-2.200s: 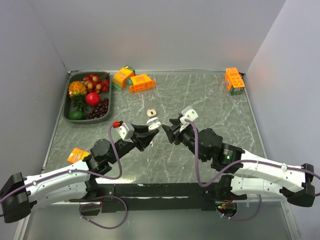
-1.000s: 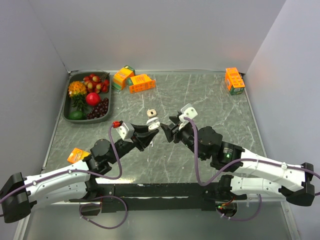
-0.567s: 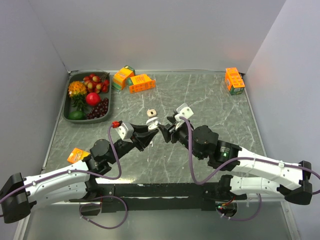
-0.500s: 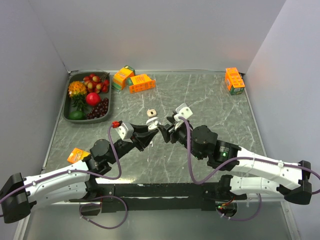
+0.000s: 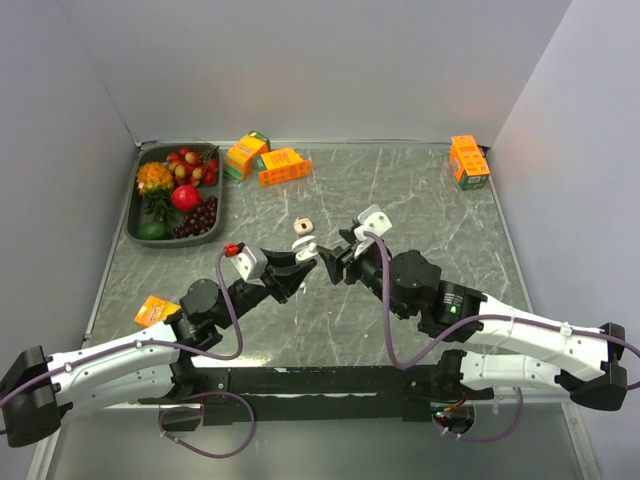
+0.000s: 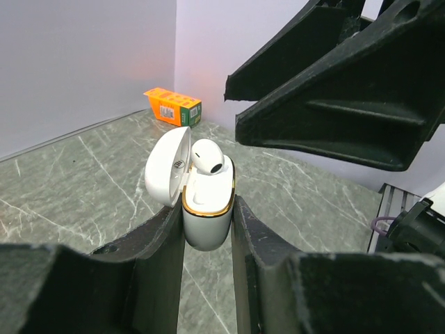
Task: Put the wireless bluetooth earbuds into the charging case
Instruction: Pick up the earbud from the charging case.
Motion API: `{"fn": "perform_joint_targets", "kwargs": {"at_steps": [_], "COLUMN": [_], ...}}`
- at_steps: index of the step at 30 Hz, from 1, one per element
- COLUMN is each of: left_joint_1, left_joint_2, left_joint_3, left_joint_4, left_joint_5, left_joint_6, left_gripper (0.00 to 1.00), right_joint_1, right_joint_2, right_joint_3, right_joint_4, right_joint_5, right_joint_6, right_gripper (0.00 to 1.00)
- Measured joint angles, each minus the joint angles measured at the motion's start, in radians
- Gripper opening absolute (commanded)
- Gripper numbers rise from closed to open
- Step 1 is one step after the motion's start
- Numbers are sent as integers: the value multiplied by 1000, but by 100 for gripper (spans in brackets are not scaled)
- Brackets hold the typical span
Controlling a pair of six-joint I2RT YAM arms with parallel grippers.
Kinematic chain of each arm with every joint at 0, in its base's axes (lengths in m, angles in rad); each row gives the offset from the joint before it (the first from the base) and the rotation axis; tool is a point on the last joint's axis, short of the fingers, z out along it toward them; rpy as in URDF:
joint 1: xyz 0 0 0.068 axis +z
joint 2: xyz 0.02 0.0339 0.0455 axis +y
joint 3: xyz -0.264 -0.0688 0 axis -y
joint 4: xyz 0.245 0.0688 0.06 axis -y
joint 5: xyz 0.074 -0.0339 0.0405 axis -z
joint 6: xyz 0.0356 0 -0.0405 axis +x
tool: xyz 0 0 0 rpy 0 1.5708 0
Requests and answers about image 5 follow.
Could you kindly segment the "white earbud charging case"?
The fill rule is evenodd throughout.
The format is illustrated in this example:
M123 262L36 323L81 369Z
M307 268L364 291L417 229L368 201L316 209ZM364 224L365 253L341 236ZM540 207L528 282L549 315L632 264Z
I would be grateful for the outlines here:
M314 235L306 235L295 240L291 246L297 263L314 259L318 256L317 239Z

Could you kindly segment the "beige earbud charging case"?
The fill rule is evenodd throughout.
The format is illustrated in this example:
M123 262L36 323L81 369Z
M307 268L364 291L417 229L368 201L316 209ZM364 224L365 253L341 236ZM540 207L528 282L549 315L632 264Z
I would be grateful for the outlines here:
M315 227L310 218L304 217L304 218L297 218L293 222L293 229L298 237L303 237L313 233L315 230Z

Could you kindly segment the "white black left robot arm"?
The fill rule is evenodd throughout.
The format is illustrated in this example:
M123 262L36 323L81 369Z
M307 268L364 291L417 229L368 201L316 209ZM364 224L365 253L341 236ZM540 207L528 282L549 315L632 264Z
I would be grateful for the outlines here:
M287 302L317 265L314 254L243 243L218 257L231 261L239 279L226 284L218 274L195 281L178 310L150 327L77 351L22 351L1 380L1 434L8 445L37 443L65 421L123 402L189 400L198 387L192 357L213 358L221 330L238 330L240 318L267 298Z

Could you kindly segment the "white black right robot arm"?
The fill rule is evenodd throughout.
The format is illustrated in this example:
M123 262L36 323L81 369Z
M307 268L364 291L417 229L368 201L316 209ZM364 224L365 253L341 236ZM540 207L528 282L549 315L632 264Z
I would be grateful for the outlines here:
M634 384L621 363L623 327L573 326L507 305L441 277L419 251L392 254L373 233L350 245L319 247L331 281L363 284L382 303L384 344L392 365L416 366L439 344L438 390L448 398L501 388L564 391L575 404L622 407Z

